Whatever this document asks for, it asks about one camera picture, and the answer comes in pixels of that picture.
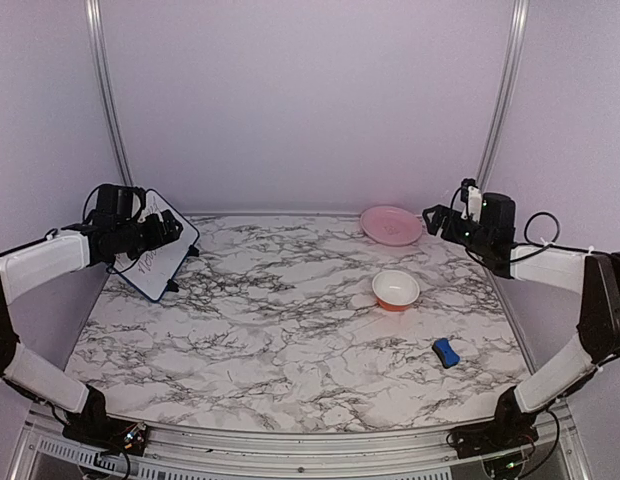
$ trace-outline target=white marble surface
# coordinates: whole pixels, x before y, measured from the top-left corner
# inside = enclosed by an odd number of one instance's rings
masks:
[[[425,234],[393,248],[353,218],[193,220],[202,256],[150,304],[112,277],[67,371],[115,414],[209,428],[371,431],[490,416],[527,376],[481,268]],[[381,269],[410,272],[413,308],[375,305]],[[431,350],[447,337],[461,363]]]

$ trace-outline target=plate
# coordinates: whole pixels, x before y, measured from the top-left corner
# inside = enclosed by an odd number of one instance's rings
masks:
[[[402,247],[416,242],[423,233],[421,221],[396,207],[372,207],[361,215],[361,228],[375,242]]]

